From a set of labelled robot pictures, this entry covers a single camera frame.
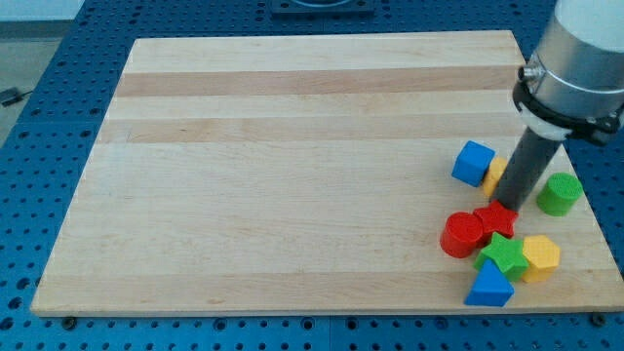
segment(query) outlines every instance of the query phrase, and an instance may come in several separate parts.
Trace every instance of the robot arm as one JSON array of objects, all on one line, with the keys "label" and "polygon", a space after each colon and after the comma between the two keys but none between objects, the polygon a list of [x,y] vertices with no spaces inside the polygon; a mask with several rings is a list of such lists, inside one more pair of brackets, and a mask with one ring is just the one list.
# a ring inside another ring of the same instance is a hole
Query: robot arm
[{"label": "robot arm", "polygon": [[514,103],[527,128],[492,199],[517,211],[562,141],[607,144],[624,125],[624,1],[559,0],[521,67]]}]

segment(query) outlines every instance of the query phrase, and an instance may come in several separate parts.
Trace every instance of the colored block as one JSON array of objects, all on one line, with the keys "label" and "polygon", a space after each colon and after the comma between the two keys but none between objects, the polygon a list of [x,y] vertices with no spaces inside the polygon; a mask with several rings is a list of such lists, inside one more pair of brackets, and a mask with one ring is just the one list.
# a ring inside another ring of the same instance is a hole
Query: colored block
[{"label": "colored block", "polygon": [[481,184],[482,190],[484,194],[489,198],[496,190],[496,186],[498,186],[498,181],[505,173],[505,169],[507,168],[507,160],[502,157],[496,156],[489,163],[489,167],[487,168],[486,176],[484,176],[484,181]]},{"label": "colored block", "polygon": [[537,195],[537,206],[546,214],[567,215],[583,194],[583,185],[574,175],[556,173],[551,175]]},{"label": "colored block", "polygon": [[520,280],[528,268],[523,255],[523,242],[510,240],[494,233],[491,243],[481,250],[475,261],[475,268],[482,269],[484,263],[491,259],[510,282]]},{"label": "colored block", "polygon": [[528,261],[528,269],[522,278],[527,283],[547,280],[561,262],[561,249],[546,235],[526,237],[523,254]]},{"label": "colored block", "polygon": [[487,207],[476,209],[473,214],[477,216],[484,226],[484,236],[478,247],[489,244],[491,235],[496,232],[507,239],[514,236],[514,223],[518,219],[518,213],[506,209],[497,200],[494,200]]},{"label": "colored block", "polygon": [[513,294],[514,287],[498,267],[490,259],[486,259],[464,303],[502,307]]},{"label": "colored block", "polygon": [[445,253],[463,258],[469,256],[482,241],[484,229],[481,221],[473,214],[455,213],[447,219],[445,230],[440,238],[440,246]]},{"label": "colored block", "polygon": [[451,175],[478,187],[493,157],[494,150],[470,140],[457,155]]}]

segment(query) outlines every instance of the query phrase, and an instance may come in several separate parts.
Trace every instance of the blue block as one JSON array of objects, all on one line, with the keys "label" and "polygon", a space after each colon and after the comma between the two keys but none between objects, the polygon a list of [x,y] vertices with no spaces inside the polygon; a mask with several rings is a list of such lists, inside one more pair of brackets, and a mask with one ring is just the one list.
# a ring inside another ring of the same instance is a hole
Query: blue block
[{"label": "blue block", "polygon": [[474,187],[481,184],[489,168],[494,150],[475,141],[468,141],[457,155],[451,175]]},{"label": "blue block", "polygon": [[502,307],[513,294],[514,287],[496,267],[496,264],[491,259],[487,259],[464,303]]}]

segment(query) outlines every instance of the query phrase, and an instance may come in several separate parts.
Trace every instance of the cutting board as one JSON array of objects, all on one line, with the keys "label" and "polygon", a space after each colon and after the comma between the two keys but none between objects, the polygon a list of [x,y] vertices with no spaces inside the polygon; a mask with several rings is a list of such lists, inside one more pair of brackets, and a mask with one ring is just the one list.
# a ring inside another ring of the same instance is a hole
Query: cutting board
[{"label": "cutting board", "polygon": [[136,40],[32,310],[621,310],[585,197],[562,218],[528,199],[517,236],[547,234],[562,265],[504,308],[465,306],[474,256],[440,249],[450,214],[488,202],[450,176],[462,145],[508,157],[522,133],[523,62],[508,31]]}]

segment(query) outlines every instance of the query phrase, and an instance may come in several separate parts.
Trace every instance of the yellow hexagon block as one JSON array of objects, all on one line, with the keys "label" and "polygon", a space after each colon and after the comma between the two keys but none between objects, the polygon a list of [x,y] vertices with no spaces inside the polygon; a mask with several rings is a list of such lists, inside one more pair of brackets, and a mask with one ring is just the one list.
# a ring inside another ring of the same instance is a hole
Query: yellow hexagon block
[{"label": "yellow hexagon block", "polygon": [[522,279],[527,283],[547,280],[561,261],[561,249],[546,235],[526,237],[523,254],[528,261],[528,269]]},{"label": "yellow hexagon block", "polygon": [[498,186],[498,181],[500,181],[503,173],[505,173],[506,168],[507,160],[504,158],[496,156],[491,160],[481,187],[486,196],[491,197],[491,194],[494,193],[496,186]]}]

